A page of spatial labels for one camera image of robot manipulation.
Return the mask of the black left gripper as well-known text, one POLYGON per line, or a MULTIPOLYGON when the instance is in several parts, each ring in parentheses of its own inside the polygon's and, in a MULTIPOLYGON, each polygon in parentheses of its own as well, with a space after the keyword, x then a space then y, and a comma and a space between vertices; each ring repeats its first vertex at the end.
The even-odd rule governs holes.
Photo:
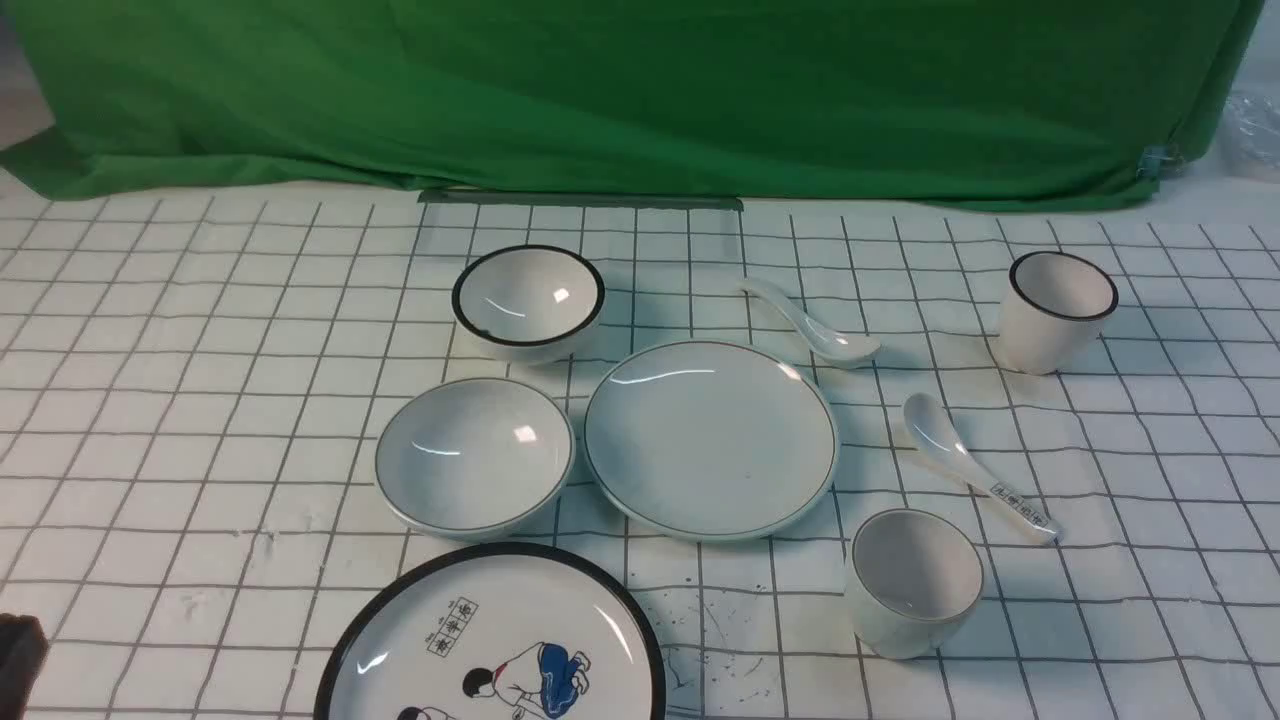
POLYGON ((1 719, 23 719, 49 655, 49 639, 31 615, 1 615, 1 719))

